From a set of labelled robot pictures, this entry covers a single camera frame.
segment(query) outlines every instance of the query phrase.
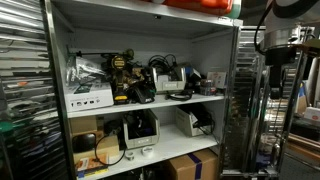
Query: cable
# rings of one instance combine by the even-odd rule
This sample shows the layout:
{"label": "cable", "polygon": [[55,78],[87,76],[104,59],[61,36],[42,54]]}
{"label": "cable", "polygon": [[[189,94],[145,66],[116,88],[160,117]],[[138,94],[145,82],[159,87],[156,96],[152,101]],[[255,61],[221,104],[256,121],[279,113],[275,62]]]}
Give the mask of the cable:
{"label": "cable", "polygon": [[272,9],[272,5],[273,5],[273,1],[269,4],[269,6],[267,7],[267,9],[264,11],[260,21],[259,21],[259,24],[257,26],[257,29],[256,29],[256,32],[254,34],[254,47],[255,47],[255,50],[258,51],[261,55],[265,55],[266,52],[262,51],[260,49],[260,45],[258,45],[257,43],[257,36],[258,36],[258,31],[260,30],[260,26],[262,25],[264,19],[267,17],[267,15],[269,14],[270,10]]}
{"label": "cable", "polygon": [[279,111],[280,111],[281,102],[282,102],[282,98],[281,98],[280,101],[279,101],[276,118],[275,118],[274,123],[273,123],[273,130],[274,130],[274,132],[275,132],[276,135],[277,135],[277,133],[278,133],[278,129],[276,128],[276,124],[277,124],[277,120],[278,120],[278,115],[279,115]]}
{"label": "cable", "polygon": [[[169,64],[169,57],[171,58],[172,65]],[[164,72],[169,72],[177,66],[177,60],[173,54],[168,54],[166,56],[154,55],[149,59],[148,66],[160,68]]]}
{"label": "cable", "polygon": [[[208,132],[206,132],[205,130],[203,130],[202,127],[198,126],[197,128],[200,129],[200,130],[203,132],[203,134],[205,134],[205,135],[210,135],[210,133],[208,133]],[[211,134],[212,134],[212,136],[214,137],[214,139],[216,140],[217,145],[219,145],[219,141],[218,141],[218,138],[216,137],[216,135],[214,135],[213,132],[212,132]]]}
{"label": "cable", "polygon": [[96,159],[95,159],[96,161],[98,161],[100,164],[102,164],[103,166],[105,166],[105,167],[108,168],[109,166],[113,166],[113,165],[118,164],[118,163],[123,159],[123,157],[124,157],[124,155],[125,155],[125,153],[126,153],[126,149],[123,150],[123,154],[122,154],[122,156],[120,157],[120,159],[119,159],[117,162],[112,163],[112,164],[106,164],[106,163],[102,162],[102,161],[99,159],[98,155],[97,155],[97,149],[98,149],[99,143],[100,143],[104,138],[106,138],[106,137],[108,137],[108,136],[104,136],[103,138],[101,138],[101,139],[97,142],[97,144],[96,144],[96,146],[95,146],[95,148],[94,148],[94,155],[95,155],[95,157],[96,157]]}

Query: electronic device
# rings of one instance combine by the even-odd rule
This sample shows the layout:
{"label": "electronic device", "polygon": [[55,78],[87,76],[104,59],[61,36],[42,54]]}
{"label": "electronic device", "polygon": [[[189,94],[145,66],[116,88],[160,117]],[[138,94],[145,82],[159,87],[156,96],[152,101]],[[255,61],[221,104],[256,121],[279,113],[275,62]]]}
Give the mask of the electronic device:
{"label": "electronic device", "polygon": [[75,153],[93,150],[95,145],[96,135],[94,133],[82,134],[72,138],[72,148]]}
{"label": "electronic device", "polygon": [[[269,0],[267,9],[263,13],[254,36],[254,46],[257,52],[264,55],[264,61],[258,61],[258,63],[265,63],[267,66],[267,73],[263,76],[267,79],[268,86],[261,88],[263,92],[256,92],[257,96],[261,98],[253,98],[255,101],[262,102],[262,104],[251,107],[256,112],[260,111],[260,117],[250,117],[250,120],[256,120],[256,123],[251,123],[248,129],[251,129],[250,136],[247,138],[245,148],[241,153],[244,153],[241,174],[256,174],[262,169],[257,167],[258,162],[258,150],[261,140],[254,137],[261,137],[263,135],[262,126],[265,122],[265,113],[269,99],[279,100],[279,107],[283,97],[283,86],[285,82],[284,70],[286,64],[297,62],[296,78],[294,78],[291,88],[291,95],[286,97],[288,99],[288,107],[284,118],[282,119],[282,128],[280,131],[275,129],[273,138],[275,141],[272,144],[274,151],[271,153],[271,161],[267,169],[268,176],[278,176],[281,163],[283,161],[285,153],[285,144],[288,140],[289,131],[292,122],[292,115],[294,112],[295,100],[297,99],[300,84],[306,69],[306,64],[312,61],[314,57],[320,55],[320,40],[314,38],[313,34],[310,34],[305,27],[305,36],[301,37],[300,32],[303,28],[301,25],[308,26],[309,23],[315,23],[320,21],[320,1],[318,0]],[[264,33],[263,46],[257,43],[258,31],[260,26],[265,20],[266,30]],[[295,61],[298,51],[301,51],[301,56],[298,61]],[[257,72],[257,74],[264,74],[263,68]],[[273,113],[281,112],[281,108],[273,111]]]}
{"label": "electronic device", "polygon": [[128,90],[129,98],[132,103],[147,104],[154,102],[154,94],[147,86],[136,85]]}
{"label": "electronic device", "polygon": [[174,55],[152,56],[149,59],[148,66],[151,68],[152,79],[157,94],[184,89],[187,81],[185,68],[178,67]]}
{"label": "electronic device", "polygon": [[128,61],[133,59],[134,51],[128,49],[121,53],[103,53],[103,58],[107,59],[107,62],[103,64],[106,71],[113,74],[113,100],[114,104],[127,104],[129,103],[128,96],[125,91],[125,76],[124,70]]}
{"label": "electronic device", "polygon": [[101,83],[99,81],[67,87],[65,100],[68,112],[113,105],[110,83]]}

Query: shelf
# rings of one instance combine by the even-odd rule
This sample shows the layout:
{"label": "shelf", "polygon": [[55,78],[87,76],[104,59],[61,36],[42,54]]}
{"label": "shelf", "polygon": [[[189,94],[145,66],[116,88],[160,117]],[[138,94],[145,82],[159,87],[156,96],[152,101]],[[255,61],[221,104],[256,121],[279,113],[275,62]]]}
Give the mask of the shelf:
{"label": "shelf", "polygon": [[199,94],[194,94],[192,98],[188,101],[165,100],[164,97],[165,97],[164,95],[156,95],[155,101],[148,104],[126,104],[126,105],[109,106],[109,107],[90,109],[90,110],[84,110],[84,111],[69,112],[68,118],[92,116],[92,115],[100,115],[100,114],[110,114],[110,113],[133,111],[133,110],[140,110],[140,109],[152,109],[152,108],[158,108],[158,107],[176,106],[181,104],[217,101],[217,100],[224,99],[224,96],[203,96]]}
{"label": "shelf", "polygon": [[242,25],[242,21],[237,19],[139,0],[53,0],[53,2],[75,28],[196,38]]}
{"label": "shelf", "polygon": [[[118,164],[110,166],[107,172],[80,179],[93,180],[112,176],[215,145],[217,143],[210,135],[187,137],[175,125],[162,126],[160,127],[160,140],[153,146],[154,154],[152,157],[144,157],[141,154],[141,148],[127,150],[128,152],[134,152],[135,157],[133,161],[129,161],[124,157]],[[117,158],[112,158],[111,163],[117,160]]]}

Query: machine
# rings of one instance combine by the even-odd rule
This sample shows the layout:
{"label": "machine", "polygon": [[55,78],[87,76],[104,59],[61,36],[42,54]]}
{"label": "machine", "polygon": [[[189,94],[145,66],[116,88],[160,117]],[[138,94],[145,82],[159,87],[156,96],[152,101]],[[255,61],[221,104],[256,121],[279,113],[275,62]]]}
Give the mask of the machine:
{"label": "machine", "polygon": [[[241,172],[238,175],[236,173],[232,175],[252,179],[279,177],[300,84],[303,78],[307,78],[312,60],[320,57],[320,40],[313,34],[309,34],[309,27],[306,27],[310,23],[320,22],[320,1],[269,0],[267,4],[254,37],[255,49],[261,55],[259,63],[264,62],[266,67],[260,69],[263,72],[258,72],[263,74],[264,82],[256,88],[256,95],[251,98],[253,102],[251,110],[257,113],[250,117],[249,136],[245,144]],[[264,40],[258,44],[257,34],[264,20],[266,26]],[[300,34],[302,29],[305,31],[303,36]],[[297,68],[290,96],[284,98],[285,67],[290,63],[296,63]],[[280,112],[284,114],[281,129],[274,128],[274,131],[268,134],[265,133],[264,126],[266,114],[268,114],[266,109],[270,107],[270,102],[277,102],[275,106],[278,106],[278,109],[272,112],[275,119],[273,127],[276,127],[280,106],[287,103],[287,108]],[[263,149],[261,146],[266,136],[273,139],[269,143],[271,148],[268,156],[259,154]],[[267,161],[266,166],[261,166],[260,162],[263,161]]]}

